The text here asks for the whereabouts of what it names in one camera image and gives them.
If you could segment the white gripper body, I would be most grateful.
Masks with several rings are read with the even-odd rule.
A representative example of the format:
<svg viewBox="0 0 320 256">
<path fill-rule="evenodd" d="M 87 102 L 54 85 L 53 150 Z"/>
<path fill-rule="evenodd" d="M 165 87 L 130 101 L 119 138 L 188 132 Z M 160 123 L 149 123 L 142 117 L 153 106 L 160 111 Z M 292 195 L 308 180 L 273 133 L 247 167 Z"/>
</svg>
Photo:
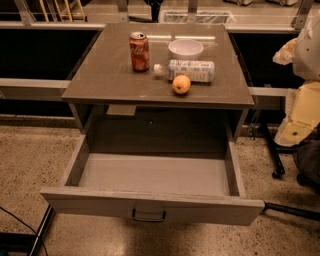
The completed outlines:
<svg viewBox="0 0 320 256">
<path fill-rule="evenodd" d="M 295 91 L 288 114 L 292 131 L 312 131 L 320 123 L 320 82 L 305 82 Z"/>
</svg>

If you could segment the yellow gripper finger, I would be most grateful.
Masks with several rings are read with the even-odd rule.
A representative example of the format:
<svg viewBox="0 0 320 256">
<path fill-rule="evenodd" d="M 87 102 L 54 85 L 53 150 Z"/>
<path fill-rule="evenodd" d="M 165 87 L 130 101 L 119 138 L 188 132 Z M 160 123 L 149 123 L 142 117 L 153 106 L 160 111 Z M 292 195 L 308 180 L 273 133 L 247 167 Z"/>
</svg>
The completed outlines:
<svg viewBox="0 0 320 256">
<path fill-rule="evenodd" d="M 280 65 L 288 65 L 293 62 L 294 50 L 296 45 L 296 38 L 289 40 L 284 44 L 279 51 L 277 51 L 272 61 Z"/>
<path fill-rule="evenodd" d="M 292 147 L 300 144 L 313 130 L 314 128 L 309 125 L 285 119 L 278 128 L 274 142 L 280 146 Z"/>
</svg>

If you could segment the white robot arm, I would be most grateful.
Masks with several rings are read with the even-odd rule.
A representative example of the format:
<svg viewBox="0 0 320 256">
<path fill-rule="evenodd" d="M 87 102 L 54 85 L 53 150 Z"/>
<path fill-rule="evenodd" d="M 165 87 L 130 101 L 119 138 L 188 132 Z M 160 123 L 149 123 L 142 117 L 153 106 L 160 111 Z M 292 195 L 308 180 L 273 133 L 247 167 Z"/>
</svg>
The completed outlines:
<svg viewBox="0 0 320 256">
<path fill-rule="evenodd" d="M 273 56 L 280 65 L 293 64 L 293 73 L 304 79 L 286 96 L 285 118 L 274 141 L 281 146 L 298 145 L 320 123 L 320 14 L 315 15 L 297 38 L 288 41 Z"/>
</svg>

